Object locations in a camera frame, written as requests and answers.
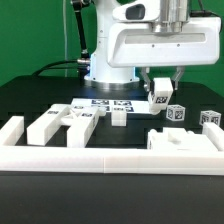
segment white block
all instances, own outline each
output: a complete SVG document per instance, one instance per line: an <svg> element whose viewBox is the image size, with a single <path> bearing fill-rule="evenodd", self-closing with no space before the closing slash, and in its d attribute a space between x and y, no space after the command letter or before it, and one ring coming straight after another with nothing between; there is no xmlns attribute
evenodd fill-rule
<svg viewBox="0 0 224 224"><path fill-rule="evenodd" d="M202 134L206 135L219 151L224 151L224 131L217 124L205 122Z"/></svg>
<svg viewBox="0 0 224 224"><path fill-rule="evenodd" d="M156 151L192 151L192 152L216 152L217 148L205 135L188 134L180 129L180 134L175 135L177 130L166 130L165 133L150 131L148 145Z"/></svg>
<svg viewBox="0 0 224 224"><path fill-rule="evenodd" d="M105 149L7 146L0 148L0 170L103 173Z"/></svg>
<svg viewBox="0 0 224 224"><path fill-rule="evenodd" d="M142 150L138 164L138 173L142 174L224 175L224 154L218 151Z"/></svg>
<svg viewBox="0 0 224 224"><path fill-rule="evenodd" d="M154 92L148 96L149 113L158 114L165 110L173 94L170 78L154 78Z"/></svg>
<svg viewBox="0 0 224 224"><path fill-rule="evenodd" d="M54 104L27 128L29 145L45 146L61 126L61 118L69 113L69 105Z"/></svg>
<svg viewBox="0 0 224 224"><path fill-rule="evenodd" d="M61 126L72 126L74 124L74 122L78 120L78 117L75 118L75 116L73 116L72 114L67 115L65 117L61 118Z"/></svg>
<svg viewBox="0 0 224 224"><path fill-rule="evenodd" d="M221 114L213 110L201 111L199 124L203 125L205 122L213 122L220 126Z"/></svg>
<svg viewBox="0 0 224 224"><path fill-rule="evenodd" d="M105 150L104 173L137 173L139 151L136 149Z"/></svg>
<svg viewBox="0 0 224 224"><path fill-rule="evenodd" d="M112 126L126 126L127 111L124 106L114 106L111 112Z"/></svg>
<svg viewBox="0 0 224 224"><path fill-rule="evenodd" d="M67 131L67 147L85 148L99 120L96 107L85 109Z"/></svg>
<svg viewBox="0 0 224 224"><path fill-rule="evenodd" d="M71 112L73 112L74 114L76 114L77 116L79 116L82 112L82 110L84 110L85 106L74 106L71 108Z"/></svg>
<svg viewBox="0 0 224 224"><path fill-rule="evenodd" d="M166 118L171 121L183 121L185 119L185 107L180 105L169 105L167 107Z"/></svg>
<svg viewBox="0 0 224 224"><path fill-rule="evenodd" d="M24 117L13 116L0 130L0 145L15 145L23 132Z"/></svg>
<svg viewBox="0 0 224 224"><path fill-rule="evenodd" d="M92 105L92 107L96 107L99 110L99 116L100 117L104 117L107 114L107 108L104 106L96 106L96 105Z"/></svg>

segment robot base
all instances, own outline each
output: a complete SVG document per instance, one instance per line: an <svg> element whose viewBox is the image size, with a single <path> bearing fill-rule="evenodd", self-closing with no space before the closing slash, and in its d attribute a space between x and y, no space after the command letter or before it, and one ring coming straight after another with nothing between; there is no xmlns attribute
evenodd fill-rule
<svg viewBox="0 0 224 224"><path fill-rule="evenodd" d="M86 86L91 86L99 89L110 89L110 90L125 90L125 89L135 89L140 86L139 79L136 79L129 83L106 83L106 82L97 82L93 80L84 79Z"/></svg>

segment black and white pattern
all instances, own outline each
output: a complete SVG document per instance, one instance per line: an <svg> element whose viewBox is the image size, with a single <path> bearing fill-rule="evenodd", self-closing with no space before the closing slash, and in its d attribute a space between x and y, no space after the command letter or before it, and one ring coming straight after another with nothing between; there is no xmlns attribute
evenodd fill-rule
<svg viewBox="0 0 224 224"><path fill-rule="evenodd" d="M183 111L175 111L175 120L183 119L184 112Z"/></svg>
<svg viewBox="0 0 224 224"><path fill-rule="evenodd" d="M134 108L133 107L125 107L127 113L134 113Z"/></svg>
<svg viewBox="0 0 224 224"><path fill-rule="evenodd" d="M74 109L76 109L76 110L82 110L82 109L84 109L84 107L83 106L74 106Z"/></svg>
<svg viewBox="0 0 224 224"><path fill-rule="evenodd" d="M48 114L58 114L59 112L58 111L53 111L53 110L51 110L51 111L48 111Z"/></svg>
<svg viewBox="0 0 224 224"><path fill-rule="evenodd" d="M166 103L167 100L168 100L168 97L157 97L157 98L156 98L156 103L157 103L157 104Z"/></svg>
<svg viewBox="0 0 224 224"><path fill-rule="evenodd" d="M129 100L116 100L114 101L114 105L117 106L132 106L131 101Z"/></svg>
<svg viewBox="0 0 224 224"><path fill-rule="evenodd" d="M170 119L173 118L173 110L168 109L168 115L167 115Z"/></svg>
<svg viewBox="0 0 224 224"><path fill-rule="evenodd" d="M212 117L211 122L218 125L219 124L219 117Z"/></svg>
<svg viewBox="0 0 224 224"><path fill-rule="evenodd" d="M113 110L115 110L115 111L124 111L125 108L122 108L122 107L114 107Z"/></svg>
<svg viewBox="0 0 224 224"><path fill-rule="evenodd" d="M89 114L89 113L83 113L82 114L82 117L92 117L93 116L93 114Z"/></svg>
<svg viewBox="0 0 224 224"><path fill-rule="evenodd" d="M92 105L92 107L98 107L99 110L105 108L106 109L106 112L109 112L110 111L110 106Z"/></svg>
<svg viewBox="0 0 224 224"><path fill-rule="evenodd" d="M201 124L204 124L205 122L209 122L209 117L202 115L201 116Z"/></svg>
<svg viewBox="0 0 224 224"><path fill-rule="evenodd" d="M92 100L93 105L109 105L109 100Z"/></svg>

